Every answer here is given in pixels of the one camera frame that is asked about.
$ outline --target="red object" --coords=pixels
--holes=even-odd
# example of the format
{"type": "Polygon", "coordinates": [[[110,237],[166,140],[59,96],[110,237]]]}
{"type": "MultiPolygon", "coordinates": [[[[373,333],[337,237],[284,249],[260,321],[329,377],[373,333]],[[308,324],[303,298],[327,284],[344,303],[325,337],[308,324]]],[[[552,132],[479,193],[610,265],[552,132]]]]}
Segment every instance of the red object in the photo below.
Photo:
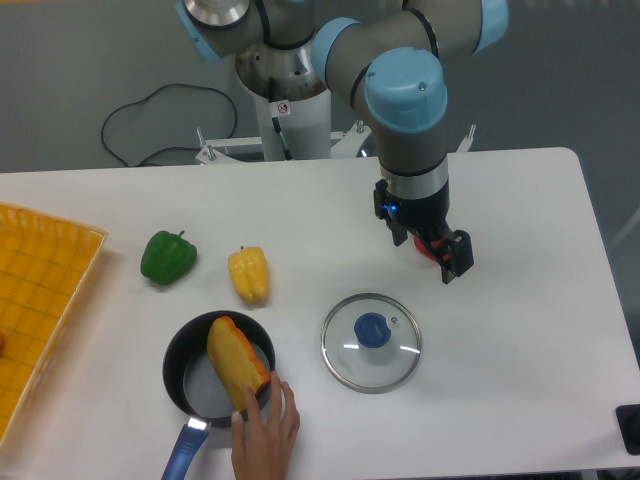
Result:
{"type": "MultiPolygon", "coordinates": [[[[434,248],[437,248],[438,245],[440,245],[442,243],[442,240],[438,240],[436,242],[433,242],[431,245],[434,248]]],[[[433,260],[434,262],[438,262],[438,260],[436,260],[436,257],[434,257],[431,252],[429,252],[429,250],[427,250],[427,247],[424,246],[424,243],[422,243],[422,240],[420,240],[418,237],[413,237],[413,244],[416,246],[416,248],[418,249],[418,251],[424,255],[425,257],[427,257],[429,260],[433,260]]],[[[449,255],[445,255],[442,257],[442,259],[446,262],[447,260],[449,260],[449,255]]]]}
{"type": "Polygon", "coordinates": [[[429,260],[433,260],[434,262],[436,261],[435,257],[431,255],[429,250],[427,250],[427,247],[425,247],[424,243],[422,243],[422,240],[420,240],[418,237],[413,237],[413,244],[422,255],[427,257],[429,260]]]}

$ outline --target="frying pan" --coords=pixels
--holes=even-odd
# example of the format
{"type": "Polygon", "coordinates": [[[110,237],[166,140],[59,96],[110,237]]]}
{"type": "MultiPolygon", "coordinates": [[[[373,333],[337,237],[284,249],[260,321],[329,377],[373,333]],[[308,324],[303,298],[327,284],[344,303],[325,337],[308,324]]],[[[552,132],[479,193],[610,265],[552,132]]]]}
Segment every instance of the frying pan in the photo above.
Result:
{"type": "MultiPolygon", "coordinates": [[[[184,325],[173,337],[162,366],[162,378],[169,397],[189,415],[173,447],[163,480],[184,479],[191,461],[209,435],[209,426],[228,428],[235,410],[207,356],[207,335],[216,318],[228,316],[247,340],[268,371],[276,367],[273,344],[258,322],[242,313],[219,310],[205,313],[184,325]]],[[[258,398],[260,408],[269,400],[270,388],[258,398]]],[[[241,412],[246,420],[246,411],[241,412]]]]}

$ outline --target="yellow basket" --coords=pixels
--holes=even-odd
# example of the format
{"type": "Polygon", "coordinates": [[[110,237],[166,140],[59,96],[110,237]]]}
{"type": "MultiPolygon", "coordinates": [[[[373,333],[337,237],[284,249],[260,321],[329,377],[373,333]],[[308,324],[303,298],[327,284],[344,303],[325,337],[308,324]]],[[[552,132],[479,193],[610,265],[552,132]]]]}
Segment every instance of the yellow basket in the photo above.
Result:
{"type": "Polygon", "coordinates": [[[0,203],[0,446],[107,232],[0,203]]]}

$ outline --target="pot lid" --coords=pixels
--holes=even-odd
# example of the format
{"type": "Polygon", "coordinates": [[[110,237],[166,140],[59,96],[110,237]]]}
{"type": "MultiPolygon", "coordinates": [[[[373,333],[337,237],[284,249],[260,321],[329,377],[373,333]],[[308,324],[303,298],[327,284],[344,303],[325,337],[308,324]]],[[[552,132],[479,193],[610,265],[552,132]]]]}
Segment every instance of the pot lid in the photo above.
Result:
{"type": "Polygon", "coordinates": [[[363,393],[399,386],[418,365],[422,339],[409,311],[377,293],[338,303],[322,327],[322,357],[344,385],[363,393]]]}

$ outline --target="bread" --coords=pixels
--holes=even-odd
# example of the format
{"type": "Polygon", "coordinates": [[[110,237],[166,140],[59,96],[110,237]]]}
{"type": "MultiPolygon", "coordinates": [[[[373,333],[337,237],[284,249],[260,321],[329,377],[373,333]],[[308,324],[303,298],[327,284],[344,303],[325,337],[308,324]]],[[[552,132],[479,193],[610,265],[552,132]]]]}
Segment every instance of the bread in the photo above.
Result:
{"type": "Polygon", "coordinates": [[[244,387],[258,395],[271,379],[251,343],[230,317],[217,318],[207,336],[207,355],[239,412],[247,408],[244,387]]]}

